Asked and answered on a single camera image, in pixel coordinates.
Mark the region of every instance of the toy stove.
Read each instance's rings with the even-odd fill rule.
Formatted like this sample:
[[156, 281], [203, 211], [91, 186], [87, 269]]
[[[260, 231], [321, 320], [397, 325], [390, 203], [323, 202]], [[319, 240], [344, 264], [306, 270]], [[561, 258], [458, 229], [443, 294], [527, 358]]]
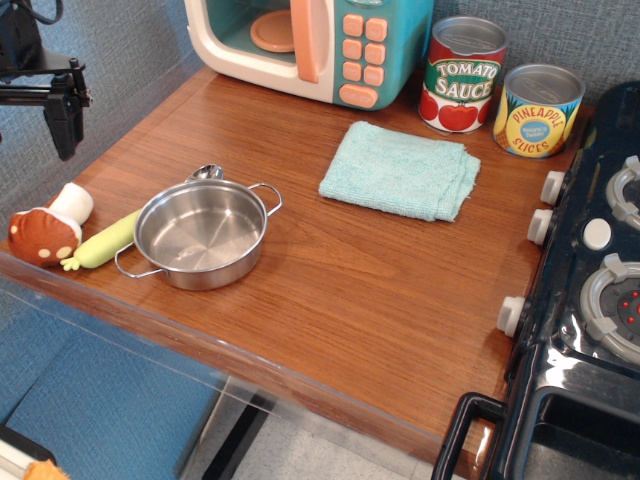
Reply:
[[571, 169], [551, 172], [528, 238], [543, 255], [498, 328], [506, 400], [462, 397], [434, 469], [450, 478], [472, 420], [495, 423], [482, 475], [640, 479], [640, 82], [607, 92]]

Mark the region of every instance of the pot handle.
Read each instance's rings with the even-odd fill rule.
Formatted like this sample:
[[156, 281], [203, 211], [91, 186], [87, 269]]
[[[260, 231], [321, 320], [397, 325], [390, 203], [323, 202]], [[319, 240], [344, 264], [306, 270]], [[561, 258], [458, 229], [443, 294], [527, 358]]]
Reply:
[[160, 273], [160, 272], [164, 272], [164, 268], [159, 268], [158, 270], [152, 270], [150, 272], [144, 272], [144, 273], [129, 273], [127, 272], [124, 268], [122, 268], [122, 265], [120, 265], [120, 262], [118, 261], [118, 255], [120, 255], [122, 252], [124, 252], [125, 250], [127, 250], [129, 247], [131, 247], [131, 245], [133, 245], [134, 242], [131, 242], [129, 245], [122, 247], [120, 250], [118, 250], [116, 252], [116, 255], [114, 257], [114, 260], [116, 262], [116, 267], [118, 267], [118, 270], [120, 270], [120, 272], [124, 273], [127, 277], [129, 278], [142, 278], [142, 277], [147, 277], [149, 275], [153, 275], [154, 273]]
[[269, 185], [268, 183], [256, 183], [255, 185], [251, 185], [250, 187], [247, 187], [249, 190], [253, 190], [254, 188], [258, 188], [258, 187], [266, 187], [266, 188], [270, 188], [271, 190], [273, 190], [275, 192], [276, 195], [278, 195], [278, 200], [280, 203], [278, 203], [278, 205], [276, 205], [275, 207], [273, 207], [271, 210], [269, 210], [267, 212], [267, 217], [270, 217], [272, 214], [274, 214], [275, 212], [277, 212], [278, 210], [280, 210], [280, 207], [282, 207], [283, 203], [282, 203], [282, 195], [280, 195], [280, 192], [278, 190], [276, 190], [275, 187]]

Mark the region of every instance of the can lid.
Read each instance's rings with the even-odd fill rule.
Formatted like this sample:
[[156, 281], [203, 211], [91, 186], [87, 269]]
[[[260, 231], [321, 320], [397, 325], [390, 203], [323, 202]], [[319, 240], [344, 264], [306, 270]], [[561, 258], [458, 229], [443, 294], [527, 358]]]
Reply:
[[491, 20], [456, 15], [433, 26], [433, 38], [457, 55], [491, 54], [507, 47], [507, 33]]
[[507, 74], [504, 85], [516, 97], [539, 105], [573, 103], [585, 92], [585, 84], [576, 73], [557, 65], [521, 65]]

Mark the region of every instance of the printed tomato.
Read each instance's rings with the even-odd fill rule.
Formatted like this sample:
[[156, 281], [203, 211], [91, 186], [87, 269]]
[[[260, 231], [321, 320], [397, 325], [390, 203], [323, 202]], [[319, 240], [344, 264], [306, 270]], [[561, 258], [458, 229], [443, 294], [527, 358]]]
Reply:
[[480, 109], [480, 113], [478, 113], [478, 123], [480, 125], [484, 124], [484, 122], [487, 121], [490, 107], [491, 107], [491, 101], [487, 101], [487, 103], [485, 103], [484, 106]]
[[429, 91], [422, 89], [422, 98], [420, 99], [420, 115], [424, 120], [431, 121], [438, 116], [438, 102], [429, 95]]
[[464, 105], [447, 105], [440, 109], [440, 124], [452, 132], [466, 130], [478, 118], [476, 107], [465, 107]]

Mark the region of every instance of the printed pineapple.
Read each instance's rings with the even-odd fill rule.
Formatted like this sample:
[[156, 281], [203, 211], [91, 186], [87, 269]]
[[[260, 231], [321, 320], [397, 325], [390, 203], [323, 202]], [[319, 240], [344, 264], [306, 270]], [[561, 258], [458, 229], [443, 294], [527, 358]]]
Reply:
[[567, 138], [569, 138], [569, 134], [571, 133], [571, 127], [573, 127], [573, 122], [576, 120], [576, 114], [578, 113], [578, 105], [580, 103], [574, 103], [571, 105], [567, 105], [562, 108], [562, 113], [564, 113], [564, 118], [567, 119], [567, 123], [564, 126], [564, 132], [558, 143], [556, 143], [551, 150], [549, 150], [549, 156], [555, 155], [556, 153], [560, 153], [564, 149], [565, 142]]
[[508, 95], [504, 90], [502, 92], [502, 101], [500, 102], [500, 112], [498, 113], [498, 117], [503, 119], [504, 124], [496, 119], [496, 124], [494, 126], [494, 134], [496, 138], [496, 142], [505, 150], [509, 149], [509, 141], [507, 140], [507, 124], [509, 123], [509, 116], [511, 112], [515, 110], [518, 106], [518, 102], [515, 97]]

